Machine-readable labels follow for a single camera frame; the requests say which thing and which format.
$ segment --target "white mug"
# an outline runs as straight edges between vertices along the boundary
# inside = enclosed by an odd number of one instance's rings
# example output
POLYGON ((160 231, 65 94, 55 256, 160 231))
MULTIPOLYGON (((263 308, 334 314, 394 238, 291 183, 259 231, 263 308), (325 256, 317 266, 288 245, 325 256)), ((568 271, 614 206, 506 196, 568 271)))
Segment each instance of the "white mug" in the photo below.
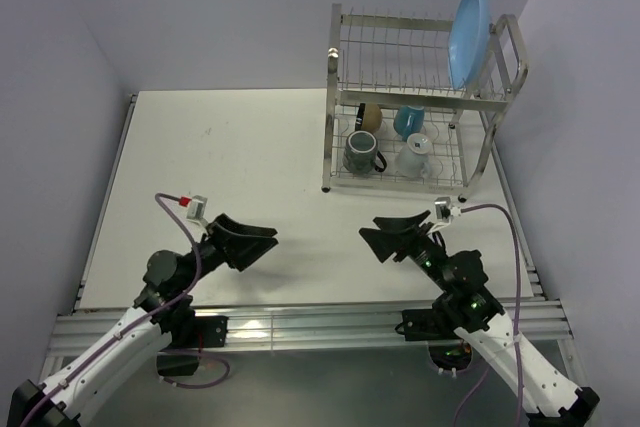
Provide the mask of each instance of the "white mug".
POLYGON ((428 155, 430 151, 431 142, 426 135, 411 134, 396 157, 396 171, 411 179, 429 177, 431 175, 428 155))

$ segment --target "white table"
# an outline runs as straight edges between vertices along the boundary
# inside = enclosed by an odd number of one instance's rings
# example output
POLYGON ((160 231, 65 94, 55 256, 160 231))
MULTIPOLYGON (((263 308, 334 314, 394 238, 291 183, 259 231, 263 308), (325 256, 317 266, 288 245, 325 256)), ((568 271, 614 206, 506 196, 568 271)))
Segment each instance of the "white table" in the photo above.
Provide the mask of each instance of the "white table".
MULTIPOLYGON (((156 205, 156 192, 203 195, 209 220, 224 212, 278 230, 280 245, 247 271, 223 266, 203 279, 193 291, 197 306, 437 298, 440 290, 410 261, 380 264, 358 235, 374 217, 414 215, 432 208, 436 196, 321 192, 325 95, 324 89, 142 92, 79 307, 131 305, 153 252, 189 250, 156 205)), ((461 129, 471 172, 484 135, 478 114, 465 113, 461 129)), ((485 202, 506 206, 492 159, 469 204, 485 202)), ((449 252, 479 249, 488 288, 498 298, 514 297, 513 246, 501 213, 470 213, 443 233, 449 252)), ((532 297, 524 265, 522 277, 523 296, 532 297)))

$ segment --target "wire shelf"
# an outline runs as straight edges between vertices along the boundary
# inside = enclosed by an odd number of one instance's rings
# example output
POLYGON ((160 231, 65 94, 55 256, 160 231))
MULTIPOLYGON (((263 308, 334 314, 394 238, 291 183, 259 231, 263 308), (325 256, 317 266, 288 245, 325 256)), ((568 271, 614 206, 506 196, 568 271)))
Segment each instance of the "wire shelf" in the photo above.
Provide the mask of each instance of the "wire shelf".
POLYGON ((372 171, 366 175, 354 175, 343 165, 342 159, 347 137, 355 130, 357 108, 341 105, 337 108, 333 134, 331 176, 341 179, 376 179, 383 182, 405 182, 426 186, 434 191, 462 191, 467 182, 462 144, 458 132, 449 128, 453 112, 428 110, 421 132, 430 141, 428 154, 431 174, 427 178, 407 178, 396 171, 395 158, 406 142, 393 130, 397 110, 382 109, 382 125, 375 133, 378 150, 388 162, 384 172, 372 171))
POLYGON ((334 4, 329 37, 327 118, 325 123, 322 189, 352 185, 378 189, 459 193, 468 198, 482 177, 496 131, 527 76, 526 50, 517 20, 502 15, 491 24, 483 67, 476 79, 454 89, 449 77, 448 47, 452 19, 415 13, 392 15, 389 10, 342 13, 334 4), (517 62, 515 75, 507 68, 501 36, 508 32, 517 62), (360 176, 342 166, 347 136, 355 128, 357 108, 375 103, 383 112, 376 133, 389 163, 383 173, 360 176), (431 176, 407 179, 393 166, 404 145, 393 131, 393 118, 402 105, 425 107, 423 133, 432 143, 431 176), (489 113, 490 125, 473 173, 467 178, 460 117, 465 110, 489 113))

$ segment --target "mug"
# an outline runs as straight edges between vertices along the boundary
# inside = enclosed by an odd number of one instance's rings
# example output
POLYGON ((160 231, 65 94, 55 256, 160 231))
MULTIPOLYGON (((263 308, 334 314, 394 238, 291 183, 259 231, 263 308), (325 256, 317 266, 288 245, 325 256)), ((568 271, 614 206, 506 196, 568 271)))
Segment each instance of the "mug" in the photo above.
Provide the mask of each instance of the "mug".
POLYGON ((406 142, 411 134, 420 132, 423 123, 424 107, 403 105, 398 109, 396 117, 393 119, 393 130, 406 142))
POLYGON ((429 177, 431 175, 428 155, 430 151, 431 143, 426 135, 411 134, 396 157, 396 170, 410 179, 429 177))
POLYGON ((344 148, 342 165, 352 174, 364 175, 375 169, 376 172, 384 172, 387 161, 378 152, 378 140, 365 130, 352 132, 347 137, 347 145, 344 148), (382 167, 376 165, 376 157, 382 162, 382 167))
POLYGON ((360 104, 356 115, 355 130, 366 130, 375 134, 382 125, 382 110, 378 104, 360 104))

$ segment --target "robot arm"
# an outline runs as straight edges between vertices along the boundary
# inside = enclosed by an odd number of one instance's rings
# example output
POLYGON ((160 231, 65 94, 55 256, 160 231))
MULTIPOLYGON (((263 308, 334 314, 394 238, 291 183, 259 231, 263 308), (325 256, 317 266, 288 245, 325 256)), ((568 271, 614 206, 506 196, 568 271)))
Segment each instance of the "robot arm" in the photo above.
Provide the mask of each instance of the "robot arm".
MULTIPOLYGON (((221 264, 240 272, 275 247, 275 229, 239 224, 225 214, 206 224, 197 244, 200 276, 221 264)), ((80 357, 36 386, 18 387, 7 427, 88 425, 106 400, 148 359, 193 340, 195 312, 185 295, 197 274, 194 251, 151 256, 145 286, 113 328, 80 357)))
POLYGON ((360 235, 380 262, 392 255, 396 262, 409 257, 442 289, 430 318, 439 328, 469 343, 514 393, 522 389, 530 427, 584 426, 599 402, 598 396, 560 374, 522 334, 514 335, 512 319, 485 287, 489 278, 479 251, 448 256, 444 247, 433 241, 430 234, 450 223, 450 219, 441 219, 449 216, 449 206, 437 208, 436 224, 425 223, 429 211, 410 218, 376 217, 373 221, 378 229, 363 228, 360 235), (522 386, 516 342, 522 360, 522 386))

